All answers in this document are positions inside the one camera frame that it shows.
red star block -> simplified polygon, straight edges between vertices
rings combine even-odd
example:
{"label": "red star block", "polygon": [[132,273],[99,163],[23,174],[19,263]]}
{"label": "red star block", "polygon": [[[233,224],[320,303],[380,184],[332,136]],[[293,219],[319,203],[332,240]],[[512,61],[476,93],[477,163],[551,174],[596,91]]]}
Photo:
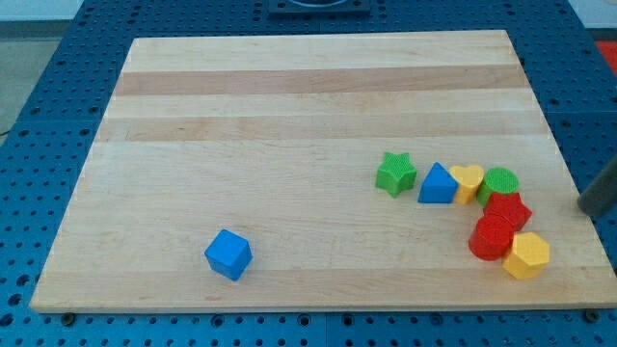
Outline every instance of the red star block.
{"label": "red star block", "polygon": [[469,238],[469,249],[484,260],[496,260],[504,255],[514,238],[514,229],[503,218],[488,215],[480,218]]}
{"label": "red star block", "polygon": [[519,193],[492,193],[484,206],[484,215],[502,217],[512,225],[514,231],[520,231],[531,217],[531,210],[523,204]]}

yellow heart block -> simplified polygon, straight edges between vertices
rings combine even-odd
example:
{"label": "yellow heart block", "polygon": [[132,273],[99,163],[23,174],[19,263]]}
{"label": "yellow heart block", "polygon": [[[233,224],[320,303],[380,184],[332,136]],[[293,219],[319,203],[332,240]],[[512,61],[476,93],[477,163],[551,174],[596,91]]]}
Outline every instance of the yellow heart block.
{"label": "yellow heart block", "polygon": [[449,170],[450,174],[459,183],[459,187],[454,195],[454,201],[461,204],[470,203],[475,198],[484,179],[484,169],[477,165],[468,167],[453,166]]}

blue block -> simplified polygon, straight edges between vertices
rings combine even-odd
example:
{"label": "blue block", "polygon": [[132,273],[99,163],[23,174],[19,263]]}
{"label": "blue block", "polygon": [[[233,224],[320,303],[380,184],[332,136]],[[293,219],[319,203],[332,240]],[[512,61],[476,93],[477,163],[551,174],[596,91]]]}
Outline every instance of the blue block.
{"label": "blue block", "polygon": [[422,182],[417,201],[422,203],[451,203],[458,186],[458,182],[442,164],[435,163]]}
{"label": "blue block", "polygon": [[230,280],[238,280],[253,259],[249,241],[226,229],[219,232],[204,254],[212,270]]}

yellow hexagonal prism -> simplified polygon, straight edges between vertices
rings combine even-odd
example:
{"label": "yellow hexagonal prism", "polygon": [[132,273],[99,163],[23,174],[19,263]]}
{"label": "yellow hexagonal prism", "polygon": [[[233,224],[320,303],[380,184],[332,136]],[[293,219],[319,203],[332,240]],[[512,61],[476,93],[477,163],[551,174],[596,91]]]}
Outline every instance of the yellow hexagonal prism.
{"label": "yellow hexagonal prism", "polygon": [[526,232],[514,235],[502,265],[517,280],[525,280],[540,275],[549,260],[549,243],[535,232]]}

wooden board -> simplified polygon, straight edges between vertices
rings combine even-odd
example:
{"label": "wooden board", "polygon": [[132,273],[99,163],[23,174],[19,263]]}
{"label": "wooden board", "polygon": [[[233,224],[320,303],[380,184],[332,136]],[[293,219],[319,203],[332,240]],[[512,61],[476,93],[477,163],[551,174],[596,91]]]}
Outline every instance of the wooden board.
{"label": "wooden board", "polygon": [[[384,151],[416,188],[374,187]],[[479,205],[416,202],[434,161],[505,166],[550,242],[517,281]],[[31,306],[43,312],[615,307],[617,280],[502,31],[138,39]],[[238,281],[203,250],[255,258]]]}

